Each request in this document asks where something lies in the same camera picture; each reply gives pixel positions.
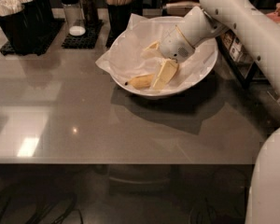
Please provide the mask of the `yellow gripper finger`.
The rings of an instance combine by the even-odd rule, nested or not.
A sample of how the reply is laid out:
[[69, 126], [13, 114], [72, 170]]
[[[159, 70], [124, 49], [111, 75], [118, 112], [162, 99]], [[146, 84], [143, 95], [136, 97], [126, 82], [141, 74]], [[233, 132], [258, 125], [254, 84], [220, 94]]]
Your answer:
[[160, 42], [154, 41], [149, 46], [143, 49], [141, 53], [141, 57], [144, 59], [150, 59], [150, 58], [162, 58], [163, 55], [160, 52]]
[[166, 84], [174, 77], [177, 72], [179, 64], [172, 59], [164, 59], [161, 67], [153, 79], [151, 87], [154, 90], [162, 90]]

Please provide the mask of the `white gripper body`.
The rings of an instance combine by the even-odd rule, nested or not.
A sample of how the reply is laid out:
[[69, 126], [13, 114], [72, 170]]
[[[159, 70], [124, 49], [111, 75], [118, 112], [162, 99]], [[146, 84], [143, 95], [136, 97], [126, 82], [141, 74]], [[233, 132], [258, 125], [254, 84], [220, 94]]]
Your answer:
[[178, 26], [175, 25], [161, 39], [159, 51], [164, 58], [182, 63], [194, 54], [195, 48], [184, 37]]

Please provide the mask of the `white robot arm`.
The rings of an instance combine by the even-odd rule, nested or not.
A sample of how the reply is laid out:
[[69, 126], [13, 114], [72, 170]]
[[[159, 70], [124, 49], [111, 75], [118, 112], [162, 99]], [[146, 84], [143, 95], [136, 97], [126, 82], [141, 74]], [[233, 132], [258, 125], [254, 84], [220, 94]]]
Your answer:
[[[280, 97], [280, 26], [249, 0], [199, 0], [144, 54], [184, 62], [207, 39], [232, 30]], [[245, 224], [280, 224], [280, 128], [265, 141], [254, 167]]]

